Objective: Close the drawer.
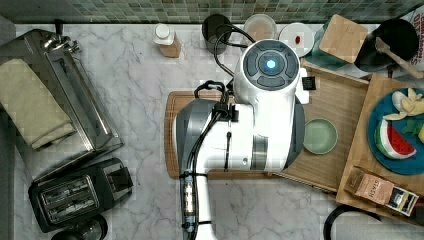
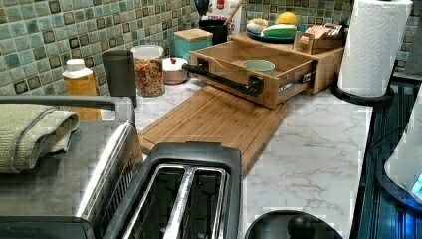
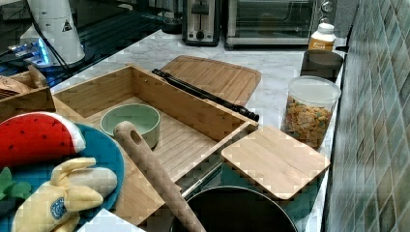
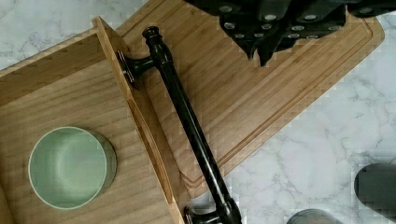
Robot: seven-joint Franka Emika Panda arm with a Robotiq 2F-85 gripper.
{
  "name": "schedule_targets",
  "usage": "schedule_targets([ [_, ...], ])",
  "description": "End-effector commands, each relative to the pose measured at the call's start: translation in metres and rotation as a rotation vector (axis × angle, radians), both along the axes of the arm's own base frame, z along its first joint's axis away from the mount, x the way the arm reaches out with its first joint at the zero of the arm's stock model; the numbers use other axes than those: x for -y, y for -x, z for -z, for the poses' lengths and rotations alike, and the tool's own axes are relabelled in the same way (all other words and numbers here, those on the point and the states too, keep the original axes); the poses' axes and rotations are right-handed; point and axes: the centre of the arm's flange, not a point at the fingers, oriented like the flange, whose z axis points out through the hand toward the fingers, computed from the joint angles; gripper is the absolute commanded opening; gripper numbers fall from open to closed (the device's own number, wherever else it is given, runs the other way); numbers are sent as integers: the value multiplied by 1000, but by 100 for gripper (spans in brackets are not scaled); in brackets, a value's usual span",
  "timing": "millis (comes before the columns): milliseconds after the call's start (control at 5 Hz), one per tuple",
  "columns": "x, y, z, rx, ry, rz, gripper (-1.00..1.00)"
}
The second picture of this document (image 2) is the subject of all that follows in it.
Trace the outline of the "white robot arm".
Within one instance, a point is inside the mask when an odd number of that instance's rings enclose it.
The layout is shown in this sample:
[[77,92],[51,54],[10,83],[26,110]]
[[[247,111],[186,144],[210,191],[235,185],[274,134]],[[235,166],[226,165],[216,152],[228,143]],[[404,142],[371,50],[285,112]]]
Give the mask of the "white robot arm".
[[392,182],[418,203],[422,200],[422,94],[418,91],[409,123],[398,145],[384,164]]

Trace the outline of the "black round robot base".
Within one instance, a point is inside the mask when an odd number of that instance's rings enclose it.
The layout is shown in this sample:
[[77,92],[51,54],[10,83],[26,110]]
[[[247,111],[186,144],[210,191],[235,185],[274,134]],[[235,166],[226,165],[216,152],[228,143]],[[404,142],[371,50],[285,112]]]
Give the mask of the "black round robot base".
[[388,196],[407,209],[421,213],[421,167],[403,153],[382,153],[376,161],[376,179]]

